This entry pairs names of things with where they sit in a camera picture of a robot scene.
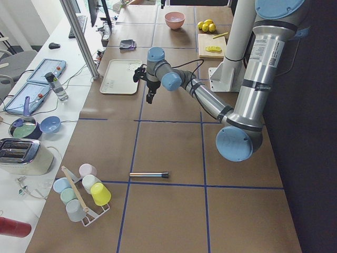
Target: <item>bottle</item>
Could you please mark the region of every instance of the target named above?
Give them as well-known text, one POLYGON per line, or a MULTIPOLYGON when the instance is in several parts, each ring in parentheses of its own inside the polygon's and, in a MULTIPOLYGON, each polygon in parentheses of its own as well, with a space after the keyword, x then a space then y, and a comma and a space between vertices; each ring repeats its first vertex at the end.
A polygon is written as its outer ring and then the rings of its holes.
POLYGON ((52 72, 48 72, 47 74, 45 74, 44 77, 47 79, 49 86, 52 88, 52 90, 61 101, 65 101, 68 99, 68 94, 52 72))
POLYGON ((32 226, 28 223, 0 217, 0 235, 26 237, 32 226))

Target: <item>saucepan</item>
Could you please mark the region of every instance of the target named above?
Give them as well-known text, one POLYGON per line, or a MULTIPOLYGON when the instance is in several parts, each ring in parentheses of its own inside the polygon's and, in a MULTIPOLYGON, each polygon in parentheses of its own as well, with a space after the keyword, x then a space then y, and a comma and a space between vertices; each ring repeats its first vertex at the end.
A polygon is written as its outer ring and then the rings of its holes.
POLYGON ((27 96, 23 107, 23 117, 14 121, 9 127, 9 134, 11 137, 37 140, 42 134, 39 123, 34 117, 30 116, 29 100, 30 97, 27 96))

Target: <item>cutting board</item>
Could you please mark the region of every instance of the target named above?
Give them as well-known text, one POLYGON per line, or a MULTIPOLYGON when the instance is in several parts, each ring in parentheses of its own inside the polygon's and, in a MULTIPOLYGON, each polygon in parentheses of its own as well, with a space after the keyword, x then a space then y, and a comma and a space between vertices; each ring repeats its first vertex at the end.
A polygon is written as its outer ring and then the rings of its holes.
POLYGON ((215 35, 216 34, 205 34, 205 33, 198 34, 199 57, 223 58, 225 56, 227 47, 226 39, 224 36, 213 39, 215 35), (222 51, 208 52, 205 50, 205 47, 207 46, 219 46, 221 47, 222 51))

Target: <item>red cylinder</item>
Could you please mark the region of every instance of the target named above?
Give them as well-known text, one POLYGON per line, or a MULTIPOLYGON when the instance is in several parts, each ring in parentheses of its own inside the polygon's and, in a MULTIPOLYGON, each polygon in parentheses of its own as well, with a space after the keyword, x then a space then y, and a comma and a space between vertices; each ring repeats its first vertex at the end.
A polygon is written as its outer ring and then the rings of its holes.
POLYGON ((31 229, 32 226, 28 223, 0 217, 0 235, 25 237, 31 229))

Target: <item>black mouse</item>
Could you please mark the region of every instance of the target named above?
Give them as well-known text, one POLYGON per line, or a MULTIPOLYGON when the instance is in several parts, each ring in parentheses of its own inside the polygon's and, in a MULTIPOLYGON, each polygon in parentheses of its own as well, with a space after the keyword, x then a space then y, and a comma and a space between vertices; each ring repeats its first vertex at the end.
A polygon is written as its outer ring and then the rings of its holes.
POLYGON ((54 43, 52 42, 51 44, 49 44, 49 49, 56 49, 56 48, 60 48, 60 44, 54 43))

